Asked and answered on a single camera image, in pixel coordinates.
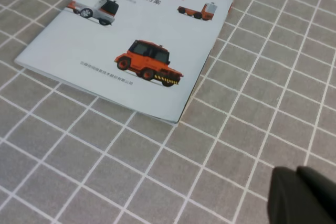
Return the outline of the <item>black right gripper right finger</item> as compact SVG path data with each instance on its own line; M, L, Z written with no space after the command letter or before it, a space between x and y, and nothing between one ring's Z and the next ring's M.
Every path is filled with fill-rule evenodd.
M297 174L308 186L322 208L335 216L335 182L308 166L299 166Z

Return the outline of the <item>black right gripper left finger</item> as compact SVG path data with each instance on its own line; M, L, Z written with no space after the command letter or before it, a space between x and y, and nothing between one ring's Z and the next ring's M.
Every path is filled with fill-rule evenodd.
M335 223L317 201L297 169L272 170L267 214L270 223Z

